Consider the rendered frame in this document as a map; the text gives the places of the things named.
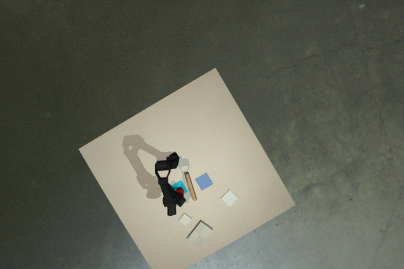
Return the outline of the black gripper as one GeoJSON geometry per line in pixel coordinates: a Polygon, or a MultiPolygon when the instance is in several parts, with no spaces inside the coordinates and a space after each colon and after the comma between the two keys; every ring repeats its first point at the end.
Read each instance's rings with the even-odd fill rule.
{"type": "Polygon", "coordinates": [[[178,194],[170,184],[169,184],[169,186],[170,186],[170,189],[173,190],[173,192],[175,192],[176,195],[177,195],[177,197],[176,197],[176,199],[177,199],[177,205],[178,205],[179,207],[182,207],[182,205],[184,204],[184,202],[186,201],[186,199],[185,199],[181,194],[178,194]]]}

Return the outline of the dark red cup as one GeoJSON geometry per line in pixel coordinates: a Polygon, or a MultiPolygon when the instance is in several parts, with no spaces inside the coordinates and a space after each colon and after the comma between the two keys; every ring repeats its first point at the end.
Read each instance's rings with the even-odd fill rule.
{"type": "Polygon", "coordinates": [[[178,194],[181,194],[181,195],[184,197],[184,190],[183,190],[183,188],[181,188],[181,187],[177,188],[177,189],[176,189],[176,192],[177,192],[178,194]],[[180,192],[181,192],[181,193],[180,193],[180,192]]]}

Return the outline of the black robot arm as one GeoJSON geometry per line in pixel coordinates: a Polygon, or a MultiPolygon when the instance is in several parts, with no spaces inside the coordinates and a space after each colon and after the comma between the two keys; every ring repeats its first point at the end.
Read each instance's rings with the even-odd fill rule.
{"type": "Polygon", "coordinates": [[[166,160],[159,160],[155,163],[155,174],[158,177],[158,184],[160,185],[163,192],[163,204],[165,207],[168,207],[168,216],[176,215],[176,206],[177,206],[177,195],[173,190],[170,189],[169,186],[169,174],[171,169],[175,169],[179,164],[179,156],[176,152],[169,155],[166,160]],[[158,174],[158,171],[166,171],[168,170],[167,177],[161,178],[158,174]]]}

